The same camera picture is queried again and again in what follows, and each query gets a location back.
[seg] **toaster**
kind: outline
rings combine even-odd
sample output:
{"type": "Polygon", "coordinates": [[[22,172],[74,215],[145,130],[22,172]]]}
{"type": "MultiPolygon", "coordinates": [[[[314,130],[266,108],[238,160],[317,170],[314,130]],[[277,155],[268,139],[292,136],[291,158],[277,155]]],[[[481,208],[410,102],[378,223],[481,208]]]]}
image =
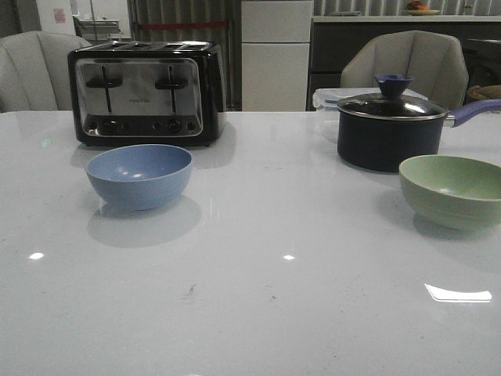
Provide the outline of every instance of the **toaster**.
{"type": "Polygon", "coordinates": [[[107,42],[68,54],[77,139],[88,146],[206,146],[222,133],[225,85],[211,42],[107,42]]]}

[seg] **gray chair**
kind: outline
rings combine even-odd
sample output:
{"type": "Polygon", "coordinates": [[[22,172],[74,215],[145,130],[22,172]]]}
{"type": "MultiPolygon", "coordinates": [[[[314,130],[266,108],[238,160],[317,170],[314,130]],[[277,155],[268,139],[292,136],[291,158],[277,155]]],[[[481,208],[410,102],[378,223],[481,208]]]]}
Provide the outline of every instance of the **gray chair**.
{"type": "Polygon", "coordinates": [[[427,31],[374,38],[344,68],[341,87],[377,87],[374,75],[385,73],[414,77],[409,89],[449,109],[462,105],[468,85],[460,41],[427,31]]]}
{"type": "Polygon", "coordinates": [[[71,110],[67,54],[88,45],[43,31],[0,39],[0,112],[71,110]]]}

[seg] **blue bowl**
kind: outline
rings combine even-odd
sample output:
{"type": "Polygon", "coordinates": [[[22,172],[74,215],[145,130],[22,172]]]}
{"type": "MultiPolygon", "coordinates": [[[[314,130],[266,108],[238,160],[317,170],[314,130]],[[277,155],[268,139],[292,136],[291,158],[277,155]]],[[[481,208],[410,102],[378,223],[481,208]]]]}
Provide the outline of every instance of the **blue bowl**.
{"type": "Polygon", "coordinates": [[[171,145],[119,147],[95,156],[85,171],[108,204],[128,210],[158,208],[185,189],[192,171],[188,150],[171,145]]]}

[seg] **refrigerator door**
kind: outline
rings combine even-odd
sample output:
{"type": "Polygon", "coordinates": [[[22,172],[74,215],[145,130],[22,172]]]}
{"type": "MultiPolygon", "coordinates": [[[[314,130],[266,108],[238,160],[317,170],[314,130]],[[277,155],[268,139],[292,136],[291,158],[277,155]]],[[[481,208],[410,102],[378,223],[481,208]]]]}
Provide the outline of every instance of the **refrigerator door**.
{"type": "Polygon", "coordinates": [[[308,43],[242,44],[242,110],[304,111],[308,43]]]}
{"type": "Polygon", "coordinates": [[[309,43],[313,1],[242,2],[242,43],[309,43]]]}

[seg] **lid knob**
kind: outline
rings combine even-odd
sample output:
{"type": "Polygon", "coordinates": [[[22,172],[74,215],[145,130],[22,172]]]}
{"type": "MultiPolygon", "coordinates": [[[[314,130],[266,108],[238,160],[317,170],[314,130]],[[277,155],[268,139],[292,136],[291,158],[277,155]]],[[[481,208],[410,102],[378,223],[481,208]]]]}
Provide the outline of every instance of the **lid knob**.
{"type": "Polygon", "coordinates": [[[388,99],[398,99],[414,78],[403,74],[378,74],[375,79],[381,94],[388,99]]]}

